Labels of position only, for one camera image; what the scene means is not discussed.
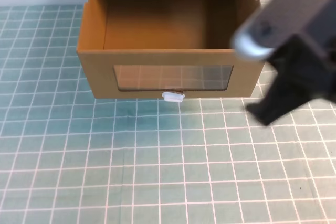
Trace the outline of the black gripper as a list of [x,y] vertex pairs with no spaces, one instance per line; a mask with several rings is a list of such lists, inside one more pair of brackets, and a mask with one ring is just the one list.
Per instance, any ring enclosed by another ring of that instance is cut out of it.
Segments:
[[335,38],[315,51],[299,35],[292,36],[267,60],[277,71],[265,96],[246,110],[263,126],[314,99],[335,102]]

